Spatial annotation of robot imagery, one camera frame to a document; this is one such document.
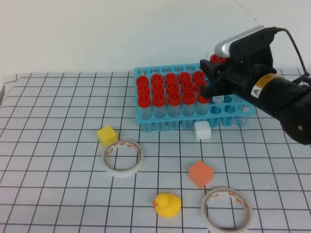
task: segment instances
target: white wall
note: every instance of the white wall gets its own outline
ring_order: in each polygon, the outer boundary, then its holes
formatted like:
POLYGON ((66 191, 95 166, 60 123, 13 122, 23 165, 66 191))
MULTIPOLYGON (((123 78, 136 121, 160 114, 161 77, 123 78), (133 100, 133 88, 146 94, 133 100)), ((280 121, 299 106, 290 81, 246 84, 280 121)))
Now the white wall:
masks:
MULTIPOLYGON (((311 67, 310 9, 311 0, 0 0, 0 73, 199 62, 260 24, 288 28, 311 67)), ((285 34, 273 50, 276 67, 299 67, 285 34)))

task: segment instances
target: red test tube cap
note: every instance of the red test tube cap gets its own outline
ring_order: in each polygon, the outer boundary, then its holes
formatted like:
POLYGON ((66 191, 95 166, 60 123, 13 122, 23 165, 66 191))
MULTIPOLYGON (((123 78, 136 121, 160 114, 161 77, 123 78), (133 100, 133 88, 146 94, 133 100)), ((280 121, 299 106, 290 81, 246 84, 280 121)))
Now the red test tube cap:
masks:
POLYGON ((177 92, 179 93, 179 85, 177 83, 168 83, 166 84, 166 93, 174 93, 177 92))
POLYGON ((162 74, 153 74, 151 76, 151 84, 161 83, 163 84, 163 76, 162 74))
POLYGON ((223 57, 219 57, 216 54, 213 54, 213 55, 211 55, 209 61, 213 62, 213 63, 223 63, 226 61, 226 59, 223 57))
POLYGON ((205 80, 196 81, 194 84, 194 91, 196 93, 200 93, 200 86, 202 86, 202 85, 207 86, 207 82, 205 80))
POLYGON ((177 92, 175 93, 170 93, 167 97, 167 102, 169 103, 169 105, 171 106, 177 106, 180 105, 181 102, 181 97, 180 94, 177 92))
POLYGON ((194 104, 195 103, 195 94, 193 91, 186 91, 183 93, 182 101, 184 104, 194 104))
POLYGON ((183 82, 183 84, 181 84, 181 92, 184 93, 186 91, 193 91, 194 89, 194 84, 193 82, 189 82, 189 81, 186 81, 186 82, 183 82))
POLYGON ((183 82, 185 81, 191 81, 191 74, 189 72, 181 72, 179 75, 178 75, 178 81, 180 84, 183 84, 183 82))
POLYGON ((152 103, 155 107, 162 107, 165 105, 165 95, 163 93, 156 93, 152 96, 152 103))
POLYGON ((146 84, 140 84, 140 85, 138 85, 138 87, 137 87, 137 94, 138 94, 139 96, 140 96, 140 95, 143 95, 143 94, 149 95, 149 94, 150 94, 149 86, 146 85, 146 84))
POLYGON ((155 83, 152 85, 151 87, 151 92, 152 94, 156 94, 156 93, 164 93, 164 86, 161 83, 155 83))
POLYGON ((175 73, 167 73, 165 75, 165 84, 167 85, 168 83, 176 83, 177 82, 177 74, 175 73))
POLYGON ((148 108, 151 105, 151 99, 149 95, 142 94, 138 96, 138 106, 141 108, 148 108))
POLYGON ((209 103, 209 101, 210 101, 210 99, 205 99, 199 93, 198 93, 198 96, 197 96, 197 100, 198 100, 199 103, 209 103))
POLYGON ((136 78, 136 85, 138 86, 140 84, 149 85, 149 80, 148 80, 148 77, 146 75, 140 75, 136 78))
POLYGON ((199 80, 204 80, 205 79, 205 73, 201 70, 197 70, 192 73, 192 81, 195 83, 196 81, 199 80))

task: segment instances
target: blue test tube rack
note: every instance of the blue test tube rack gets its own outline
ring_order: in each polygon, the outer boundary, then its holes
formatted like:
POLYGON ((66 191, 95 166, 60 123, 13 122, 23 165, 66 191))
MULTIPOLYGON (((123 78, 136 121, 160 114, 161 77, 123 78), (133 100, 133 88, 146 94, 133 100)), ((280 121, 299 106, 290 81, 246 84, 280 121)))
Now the blue test tube rack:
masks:
POLYGON ((200 70, 199 64, 185 64, 185 65, 171 65, 171 66, 159 66, 159 67, 137 67, 134 69, 135 79, 135 98, 136 98, 136 122, 141 124, 143 132, 151 132, 153 129, 156 131, 178 130, 181 123, 183 129, 191 129, 197 121, 209 121, 212 128, 217 127, 220 123, 223 126, 231 126, 236 124, 238 126, 244 126, 247 124, 249 116, 256 115, 256 110, 253 105, 244 101, 236 95, 226 95, 225 100, 222 103, 213 103, 212 99, 208 104, 208 111, 205 115, 199 115, 194 110, 192 116, 184 116, 179 111, 179 116, 170 117, 167 112, 163 118, 156 118, 153 114, 153 107, 151 106, 152 115, 149 119, 142 119, 139 114, 139 106, 137 103, 137 85, 136 78, 140 75, 145 75, 149 79, 149 87, 151 90, 151 76, 155 73, 162 74, 165 80, 167 73, 178 74, 183 71, 189 72, 191 75, 194 71, 200 70), (186 120, 190 120, 190 124, 186 126, 186 120))

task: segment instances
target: tape roll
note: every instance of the tape roll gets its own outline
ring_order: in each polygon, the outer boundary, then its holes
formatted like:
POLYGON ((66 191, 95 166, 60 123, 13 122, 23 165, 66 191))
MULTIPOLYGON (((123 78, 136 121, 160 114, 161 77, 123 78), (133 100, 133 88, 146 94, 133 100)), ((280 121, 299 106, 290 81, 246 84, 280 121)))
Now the tape roll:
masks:
POLYGON ((251 222, 251 217, 252 217, 252 208, 250 205, 246 202, 245 198, 242 197, 241 194, 239 194, 237 191, 231 189, 231 188, 215 188, 211 191, 209 191, 205 196, 202 201, 201 205, 201 214, 203 218, 207 221, 207 228, 211 231, 211 233, 242 233, 248 229, 248 226, 251 222), (216 199, 220 198, 221 196, 227 196, 230 197, 232 200, 239 202, 245 213, 246 213, 246 223, 241 226, 240 228, 236 230, 225 230, 220 227, 218 227, 212 220, 210 220, 207 216, 207 211, 206 211, 206 203, 211 200, 211 199, 216 199))
POLYGON ((118 140, 115 141, 113 143, 111 143, 107 149, 105 150, 104 154, 102 155, 104 164, 106 166, 106 172, 114 177, 120 177, 120 178, 125 178, 125 177, 129 177, 129 176, 133 176, 134 174, 136 174, 140 168, 142 167, 143 161, 144 161, 144 155, 142 153, 141 147, 139 146, 138 143, 131 141, 131 140, 118 140), (117 150, 117 148, 120 147, 127 147, 127 148, 135 148, 138 155, 139 155, 139 161, 137 162, 137 164, 128 169, 128 170, 124 170, 124 169, 114 169, 113 167, 110 167, 108 165, 107 162, 107 157, 114 151, 117 150))

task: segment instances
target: black cable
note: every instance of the black cable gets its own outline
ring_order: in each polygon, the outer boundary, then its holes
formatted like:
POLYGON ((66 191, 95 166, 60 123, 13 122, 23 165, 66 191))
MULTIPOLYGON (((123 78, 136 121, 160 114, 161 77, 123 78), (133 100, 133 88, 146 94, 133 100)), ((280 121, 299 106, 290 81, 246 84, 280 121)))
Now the black cable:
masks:
POLYGON ((291 40, 291 42, 292 42, 292 44, 293 44, 293 46, 294 46, 294 48, 295 48, 295 50, 296 50, 296 53, 297 53, 297 55, 298 55, 298 57, 299 57, 299 60, 300 60, 300 63, 301 63, 303 72, 305 73, 304 75, 307 76, 307 77, 310 76, 310 74, 309 74, 309 73, 307 72, 307 70, 306 70, 305 64, 303 63, 302 57, 301 57, 301 55, 300 55, 300 52, 299 52, 299 50, 298 50, 298 47, 297 47, 297 45, 296 45, 296 43, 295 43, 295 41, 294 41, 294 39, 293 39, 291 33, 290 33, 286 28, 277 28, 277 29, 278 29, 279 32, 286 32, 286 34, 287 34, 288 37, 290 38, 290 40, 291 40))

